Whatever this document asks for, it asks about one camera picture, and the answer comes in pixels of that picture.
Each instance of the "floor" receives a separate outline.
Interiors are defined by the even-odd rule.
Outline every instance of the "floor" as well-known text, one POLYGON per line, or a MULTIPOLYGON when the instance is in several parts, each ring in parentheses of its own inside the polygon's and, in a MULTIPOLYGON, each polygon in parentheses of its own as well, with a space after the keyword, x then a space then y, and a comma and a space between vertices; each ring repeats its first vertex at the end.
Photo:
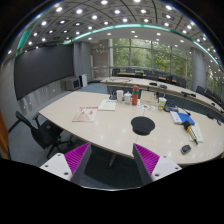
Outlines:
MULTIPOLYGON (((77 91, 106 94, 107 88, 101 83, 91 83, 87 87, 77 91)), ((35 121, 32 120, 32 117, 36 112, 44 108, 49 103, 52 103, 69 93, 71 92, 64 92, 63 94, 46 102, 41 107, 37 108, 36 111, 33 111, 27 119, 32 123, 32 125, 36 126, 35 121)), ((42 123, 45 119, 40 115, 39 121, 42 123)), ((65 131, 61 136, 62 141, 70 138, 70 134, 65 131)), ((67 146, 66 144, 60 146, 63 153, 67 153, 85 143, 75 137, 72 138, 72 141, 72 146, 67 146)), ((13 161, 37 167, 40 167, 47 161, 46 156, 49 150, 43 150, 33 140, 30 129, 21 122, 9 134, 9 149, 11 159, 13 161)), ((92 154, 86 166, 80 185, 85 188, 106 190, 133 189, 141 187, 142 182, 135 160, 118 155, 112 167, 110 167, 109 163, 112 155, 113 154, 111 152, 92 146, 92 154)))

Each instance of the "ceiling light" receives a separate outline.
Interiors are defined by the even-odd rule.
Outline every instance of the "ceiling light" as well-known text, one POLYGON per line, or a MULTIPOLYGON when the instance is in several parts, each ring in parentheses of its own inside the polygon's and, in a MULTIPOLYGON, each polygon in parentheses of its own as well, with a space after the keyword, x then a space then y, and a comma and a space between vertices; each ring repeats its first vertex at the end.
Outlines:
POLYGON ((77 13, 77 14, 81 14, 81 13, 82 13, 82 9, 78 9, 78 10, 76 11, 76 13, 77 13))
POLYGON ((102 1, 101 4, 106 5, 108 1, 102 1))
POLYGON ((172 8, 171 8, 169 5, 167 5, 166 8, 167 8, 168 10, 172 10, 172 8))
POLYGON ((56 9, 56 12, 61 12, 61 10, 62 10, 62 7, 58 7, 58 8, 56 9))

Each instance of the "desk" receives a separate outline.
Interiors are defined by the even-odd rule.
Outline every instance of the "desk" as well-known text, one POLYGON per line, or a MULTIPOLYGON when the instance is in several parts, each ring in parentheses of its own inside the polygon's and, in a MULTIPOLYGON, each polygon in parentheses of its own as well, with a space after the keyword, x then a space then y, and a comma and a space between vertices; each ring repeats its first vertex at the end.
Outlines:
POLYGON ((184 95, 181 93, 181 91, 183 92, 187 92, 187 93, 192 93, 195 94, 196 97, 192 97, 192 96, 187 96, 186 99, 190 100, 192 102, 196 102, 199 103, 203 106, 206 106, 212 110, 214 110, 215 112, 217 112, 220 116, 224 117, 224 114, 222 114, 220 111, 222 110, 222 108, 215 103, 215 106, 212 105, 212 103, 214 103, 212 100, 208 99, 205 96, 202 96, 201 94, 195 93, 189 89, 184 89, 182 87, 179 86, 175 86, 175 85, 170 85, 170 84, 165 84, 167 86, 167 89, 161 89, 158 86, 159 85, 164 85, 164 83, 162 82, 157 82, 158 86, 151 86, 149 85, 150 82, 155 82, 155 81, 150 81, 147 79, 137 79, 137 78, 130 78, 130 79, 122 79, 119 77, 111 77, 111 78, 106 78, 104 80, 101 81, 104 85, 108 85, 108 86, 118 86, 118 87, 133 87, 134 85, 138 85, 140 89, 144 89, 144 90, 151 90, 151 91, 156 91, 156 92, 161 92, 161 93, 166 93, 169 95, 173 95, 173 96, 177 96, 180 98, 184 98, 184 95))
MULTIPOLYGON (((130 77, 134 77, 135 76, 135 73, 125 73, 125 72, 119 72, 117 73, 118 76, 130 76, 130 77)), ((166 78, 165 77, 158 77, 159 80, 163 80, 163 81, 166 81, 166 78)))
MULTIPOLYGON (((80 106, 99 106, 107 94, 73 92, 40 111, 40 114, 62 129, 84 141, 105 150, 133 158, 133 143, 137 135, 132 131, 131 120, 143 116, 144 110, 117 102, 115 111, 97 111, 94 122, 72 122, 80 106)), ((148 136, 138 136, 137 144, 160 156, 169 156, 179 165, 196 164, 211 160, 223 153, 224 125, 190 111, 192 119, 199 124, 204 143, 196 145, 182 125, 173 123, 170 113, 145 111, 144 116, 155 122, 155 129, 148 136), (180 149, 189 144, 191 151, 182 155, 180 149)))

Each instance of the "cup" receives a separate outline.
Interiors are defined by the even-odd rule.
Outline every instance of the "cup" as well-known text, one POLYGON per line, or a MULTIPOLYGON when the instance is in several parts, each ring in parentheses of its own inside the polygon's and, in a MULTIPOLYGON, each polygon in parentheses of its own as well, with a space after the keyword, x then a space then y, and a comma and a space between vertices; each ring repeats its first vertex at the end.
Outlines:
POLYGON ((122 102, 123 99, 123 95, 124 95, 124 91, 123 90, 117 90, 117 101, 118 102, 122 102))
POLYGON ((158 109, 163 110, 166 104, 166 99, 163 97, 159 97, 159 104, 158 104, 158 109))

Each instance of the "blue object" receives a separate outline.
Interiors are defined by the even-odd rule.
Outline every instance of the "blue object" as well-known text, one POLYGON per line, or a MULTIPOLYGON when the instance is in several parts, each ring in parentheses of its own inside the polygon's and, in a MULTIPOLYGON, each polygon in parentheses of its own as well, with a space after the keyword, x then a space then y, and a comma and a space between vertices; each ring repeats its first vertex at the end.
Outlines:
POLYGON ((188 114, 183 114, 183 113, 177 113, 177 114, 181 119, 181 122, 182 122, 181 124, 183 124, 185 121, 189 121, 191 125, 195 124, 195 122, 191 119, 191 117, 188 114))

